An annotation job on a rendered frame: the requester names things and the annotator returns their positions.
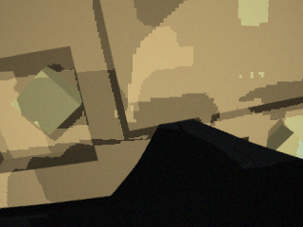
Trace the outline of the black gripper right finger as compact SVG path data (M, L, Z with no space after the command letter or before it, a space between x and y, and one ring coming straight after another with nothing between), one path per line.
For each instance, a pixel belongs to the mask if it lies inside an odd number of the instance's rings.
M175 122L190 182L208 190L208 227L303 227L303 159L193 118Z

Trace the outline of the tan puzzle board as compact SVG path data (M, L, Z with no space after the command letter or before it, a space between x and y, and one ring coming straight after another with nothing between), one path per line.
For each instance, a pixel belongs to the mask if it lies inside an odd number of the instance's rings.
M82 97L50 136L11 106L47 65ZM303 143L303 0L0 0L0 208L110 196L189 118Z

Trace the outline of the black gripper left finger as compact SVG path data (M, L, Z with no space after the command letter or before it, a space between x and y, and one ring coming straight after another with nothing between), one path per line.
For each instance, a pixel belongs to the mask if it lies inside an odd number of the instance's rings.
M177 122L167 122L110 196L0 208L0 227L208 227L208 190L190 182Z

